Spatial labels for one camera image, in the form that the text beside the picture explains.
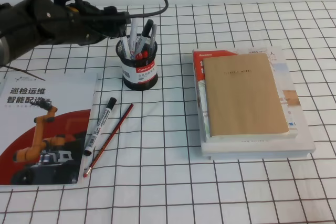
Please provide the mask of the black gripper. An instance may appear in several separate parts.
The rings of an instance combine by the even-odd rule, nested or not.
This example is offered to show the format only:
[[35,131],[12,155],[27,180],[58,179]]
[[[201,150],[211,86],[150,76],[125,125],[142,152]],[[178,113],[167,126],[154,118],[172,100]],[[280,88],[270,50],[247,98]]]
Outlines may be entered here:
[[88,2],[67,6],[51,0],[36,0],[34,18],[42,45],[96,44],[105,38],[118,38],[131,23],[128,12],[109,6],[98,9]]

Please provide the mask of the robot brochure with orange arm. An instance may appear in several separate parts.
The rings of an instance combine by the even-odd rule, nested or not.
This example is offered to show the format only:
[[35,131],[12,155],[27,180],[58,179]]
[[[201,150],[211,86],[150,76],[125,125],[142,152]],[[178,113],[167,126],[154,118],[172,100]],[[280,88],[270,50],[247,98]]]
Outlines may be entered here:
[[1,185],[79,179],[96,73],[9,73],[1,87]]

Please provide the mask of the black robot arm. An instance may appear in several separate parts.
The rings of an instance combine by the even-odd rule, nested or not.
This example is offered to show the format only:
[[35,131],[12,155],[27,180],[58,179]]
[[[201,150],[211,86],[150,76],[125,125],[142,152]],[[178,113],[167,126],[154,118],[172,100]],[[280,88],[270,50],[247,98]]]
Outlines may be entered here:
[[131,20],[114,6],[99,9],[84,0],[23,0],[1,5],[1,64],[39,45],[96,44],[118,38]]

